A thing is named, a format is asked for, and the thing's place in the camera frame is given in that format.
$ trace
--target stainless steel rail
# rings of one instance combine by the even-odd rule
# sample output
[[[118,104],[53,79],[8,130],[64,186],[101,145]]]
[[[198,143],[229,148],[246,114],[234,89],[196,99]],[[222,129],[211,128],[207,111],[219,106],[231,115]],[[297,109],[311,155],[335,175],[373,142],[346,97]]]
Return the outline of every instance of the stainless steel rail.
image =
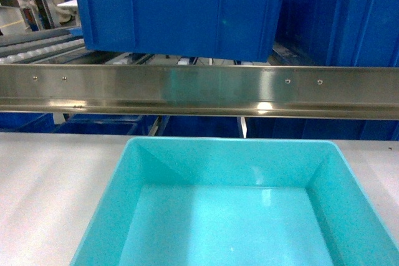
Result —
[[[399,69],[0,65],[0,110],[399,119]]]

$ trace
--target white table surface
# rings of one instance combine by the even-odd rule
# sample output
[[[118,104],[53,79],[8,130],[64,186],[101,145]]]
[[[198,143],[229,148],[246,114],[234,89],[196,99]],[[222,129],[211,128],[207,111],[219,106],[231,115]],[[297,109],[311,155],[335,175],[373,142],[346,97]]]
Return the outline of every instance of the white table surface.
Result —
[[[130,137],[0,133],[0,265],[68,265]],[[399,142],[336,143],[399,241]]]

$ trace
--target plastic tote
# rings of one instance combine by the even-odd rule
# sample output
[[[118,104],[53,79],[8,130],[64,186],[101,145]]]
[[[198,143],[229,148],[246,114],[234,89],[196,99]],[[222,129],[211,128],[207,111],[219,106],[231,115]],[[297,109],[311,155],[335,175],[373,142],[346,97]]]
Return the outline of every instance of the plastic tote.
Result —
[[[398,67],[399,0],[284,0],[278,40],[316,64]]]
[[[399,121],[248,118],[248,138],[399,140]]]
[[[397,265],[326,141],[134,138],[72,260],[81,265]]]
[[[50,133],[54,128],[51,113],[0,113],[0,132]]]
[[[281,1],[78,0],[78,4],[88,49],[266,61]]]
[[[180,137],[240,137],[235,117],[170,116],[163,136]]]

